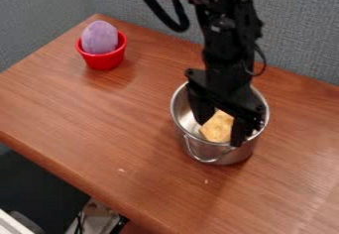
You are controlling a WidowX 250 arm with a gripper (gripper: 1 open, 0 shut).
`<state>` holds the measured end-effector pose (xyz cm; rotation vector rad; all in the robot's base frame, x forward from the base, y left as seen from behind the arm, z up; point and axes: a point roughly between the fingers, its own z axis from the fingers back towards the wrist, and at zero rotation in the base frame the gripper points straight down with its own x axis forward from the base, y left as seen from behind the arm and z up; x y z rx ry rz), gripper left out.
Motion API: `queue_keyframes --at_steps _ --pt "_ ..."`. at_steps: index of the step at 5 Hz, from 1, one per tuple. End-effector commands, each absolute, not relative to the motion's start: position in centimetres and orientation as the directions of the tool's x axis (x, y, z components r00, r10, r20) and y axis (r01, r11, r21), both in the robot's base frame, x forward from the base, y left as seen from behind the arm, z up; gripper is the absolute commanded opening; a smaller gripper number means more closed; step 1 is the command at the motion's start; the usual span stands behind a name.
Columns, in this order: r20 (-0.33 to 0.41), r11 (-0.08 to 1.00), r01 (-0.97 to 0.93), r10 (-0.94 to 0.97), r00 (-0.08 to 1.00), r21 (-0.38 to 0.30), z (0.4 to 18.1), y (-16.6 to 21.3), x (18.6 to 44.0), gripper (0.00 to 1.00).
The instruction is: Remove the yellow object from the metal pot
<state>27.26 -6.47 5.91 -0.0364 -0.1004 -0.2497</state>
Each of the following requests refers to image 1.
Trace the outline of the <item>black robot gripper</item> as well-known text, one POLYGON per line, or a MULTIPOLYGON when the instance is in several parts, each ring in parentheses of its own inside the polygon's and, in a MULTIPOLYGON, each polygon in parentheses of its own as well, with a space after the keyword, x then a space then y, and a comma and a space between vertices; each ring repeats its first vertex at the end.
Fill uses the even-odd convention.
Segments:
POLYGON ((255 53, 221 58, 203 51, 205 68, 185 70, 187 93, 196 122, 204 125, 219 108, 233 118, 231 146, 239 147, 253 129, 259 127, 263 104, 252 92, 255 53))

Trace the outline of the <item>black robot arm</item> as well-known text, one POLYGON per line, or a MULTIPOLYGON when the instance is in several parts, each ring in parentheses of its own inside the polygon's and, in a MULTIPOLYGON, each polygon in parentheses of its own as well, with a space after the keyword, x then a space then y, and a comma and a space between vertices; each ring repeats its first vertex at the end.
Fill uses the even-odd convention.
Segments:
MULTIPOLYGON (((180 0, 143 0, 175 32, 189 28, 180 0)), ((185 70, 187 92, 196 122, 203 124, 221 110, 233 116, 231 145, 237 147, 263 122, 264 107, 251 84, 259 76, 255 56, 261 54, 256 39, 263 22, 253 0, 188 0, 195 6, 204 36, 204 69, 185 70)))

